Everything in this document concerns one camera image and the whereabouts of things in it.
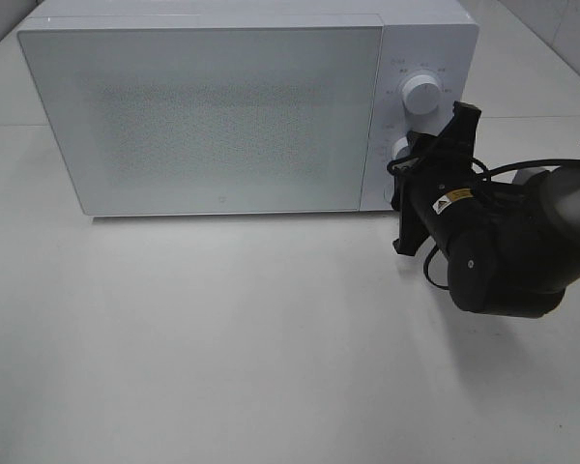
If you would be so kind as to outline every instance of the warning sticker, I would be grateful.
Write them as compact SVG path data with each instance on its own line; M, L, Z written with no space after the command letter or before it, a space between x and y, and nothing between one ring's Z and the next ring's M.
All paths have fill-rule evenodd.
M437 215L440 215L450 205L458 200L463 200L464 198L473 198L473 194L469 188L459 188L458 190L452 190L436 200L436 203L433 205L434 211Z

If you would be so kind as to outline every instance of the microwave window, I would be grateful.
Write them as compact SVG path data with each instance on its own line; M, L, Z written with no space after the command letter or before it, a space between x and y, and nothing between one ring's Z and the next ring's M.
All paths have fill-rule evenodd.
M23 43L86 213L353 211L380 34L81 31Z

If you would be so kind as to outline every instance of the microwave oven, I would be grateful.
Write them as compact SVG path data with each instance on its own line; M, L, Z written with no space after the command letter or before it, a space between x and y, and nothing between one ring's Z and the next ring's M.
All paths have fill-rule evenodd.
M455 0L45 0L18 39L86 215L385 211L478 27Z

